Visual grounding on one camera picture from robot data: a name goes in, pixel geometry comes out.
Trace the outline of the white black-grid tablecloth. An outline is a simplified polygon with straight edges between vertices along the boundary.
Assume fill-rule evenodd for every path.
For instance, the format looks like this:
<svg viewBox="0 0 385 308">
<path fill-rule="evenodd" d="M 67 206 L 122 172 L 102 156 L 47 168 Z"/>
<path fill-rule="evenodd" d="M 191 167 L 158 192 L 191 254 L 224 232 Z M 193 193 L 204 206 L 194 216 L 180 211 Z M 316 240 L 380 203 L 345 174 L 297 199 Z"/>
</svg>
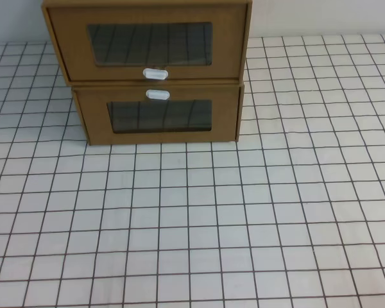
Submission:
<svg viewBox="0 0 385 308">
<path fill-rule="evenodd" d="M 0 307 L 385 307 L 385 35 L 252 38 L 237 142 L 90 146 L 0 43 Z"/>
</svg>

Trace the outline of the lower brown cardboard shoebox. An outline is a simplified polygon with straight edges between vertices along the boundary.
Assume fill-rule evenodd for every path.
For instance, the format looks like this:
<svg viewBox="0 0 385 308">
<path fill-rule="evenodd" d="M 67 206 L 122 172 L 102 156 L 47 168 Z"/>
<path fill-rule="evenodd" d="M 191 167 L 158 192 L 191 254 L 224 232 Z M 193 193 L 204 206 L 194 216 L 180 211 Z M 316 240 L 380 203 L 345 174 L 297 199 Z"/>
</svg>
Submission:
<svg viewBox="0 0 385 308">
<path fill-rule="evenodd" d="M 170 98 L 148 99 L 149 89 Z M 91 145 L 234 141 L 243 85 L 75 87 L 73 95 Z"/>
</svg>

